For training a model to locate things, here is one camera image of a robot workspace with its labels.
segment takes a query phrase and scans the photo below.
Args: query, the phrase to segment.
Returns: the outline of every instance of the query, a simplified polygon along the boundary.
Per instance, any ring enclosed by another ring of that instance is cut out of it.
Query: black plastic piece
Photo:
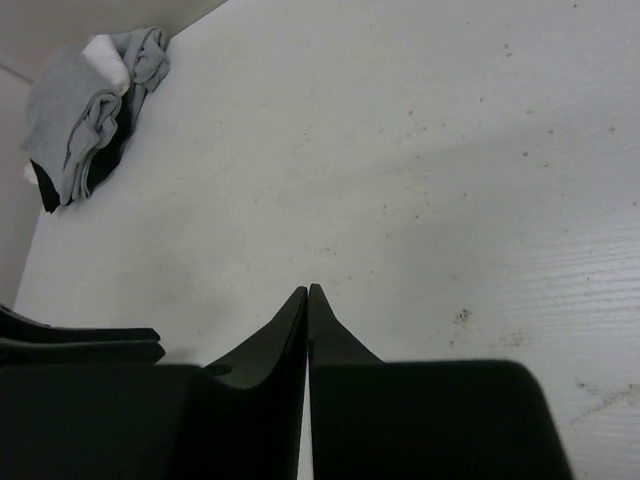
[[[381,363],[339,325],[319,285],[308,318],[315,480],[571,478],[524,367]]]
[[[87,362],[151,362],[164,356],[152,328],[55,328],[0,304],[0,367]]]
[[[0,370],[0,479],[296,478],[306,301],[205,368]]]
[[[11,325],[7,332],[27,331]],[[28,331],[61,335],[42,325]],[[85,346],[33,348],[34,338],[27,356]],[[19,358],[19,340],[3,348]],[[204,368],[0,369],[0,480],[294,479],[307,348],[316,480],[571,478],[542,391],[524,367],[384,363],[312,285]]]

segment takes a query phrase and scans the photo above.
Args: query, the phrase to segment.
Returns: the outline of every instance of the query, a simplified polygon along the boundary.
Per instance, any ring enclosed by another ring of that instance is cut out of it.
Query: gray cloth
[[[160,27],[139,28],[111,35],[111,40],[131,76],[132,122],[135,124],[147,92],[153,92],[169,73],[167,33]]]
[[[116,132],[120,106],[116,90],[73,47],[57,50],[31,88],[22,148],[49,176],[61,204],[81,198],[78,180]]]

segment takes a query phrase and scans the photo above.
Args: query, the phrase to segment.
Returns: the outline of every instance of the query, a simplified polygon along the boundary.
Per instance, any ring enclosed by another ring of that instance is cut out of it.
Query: dirt spot
[[[453,323],[457,325],[468,323],[472,315],[473,312],[471,310],[463,308],[462,311],[458,315],[456,315],[456,319]]]
[[[582,382],[579,379],[576,379],[576,386],[580,390],[584,390],[585,392],[593,396],[600,395],[602,393],[602,388],[600,388],[600,386],[596,385],[595,383]]]
[[[626,401],[629,405],[635,405],[638,397],[640,396],[640,384],[638,383],[630,383],[623,388],[608,391],[598,385],[587,382],[578,381],[577,384],[578,388],[581,390],[584,390],[595,397],[600,397],[600,402],[595,407],[588,408],[581,412],[577,417],[569,420],[569,425],[580,423],[583,420],[586,420],[607,408],[617,405],[622,401]]]

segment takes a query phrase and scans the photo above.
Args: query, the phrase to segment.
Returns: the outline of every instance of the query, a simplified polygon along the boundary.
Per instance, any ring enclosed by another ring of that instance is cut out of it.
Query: wall
[[[30,85],[0,68],[0,302],[13,306],[40,212],[38,189],[22,179],[28,157],[24,102]]]
[[[0,65],[33,80],[58,46],[159,25],[174,35],[224,0],[21,0],[0,5]]]

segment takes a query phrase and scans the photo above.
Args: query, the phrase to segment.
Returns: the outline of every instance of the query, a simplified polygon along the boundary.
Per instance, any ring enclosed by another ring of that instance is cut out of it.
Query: white cloth
[[[123,96],[131,83],[129,71],[118,55],[109,35],[96,35],[82,51],[82,55],[100,75],[111,83]]]
[[[27,163],[24,166],[24,173],[22,174],[22,178],[24,178],[27,182],[32,183],[33,185],[38,185],[38,177],[36,177],[36,171],[33,169],[33,165],[31,165],[31,162]]]

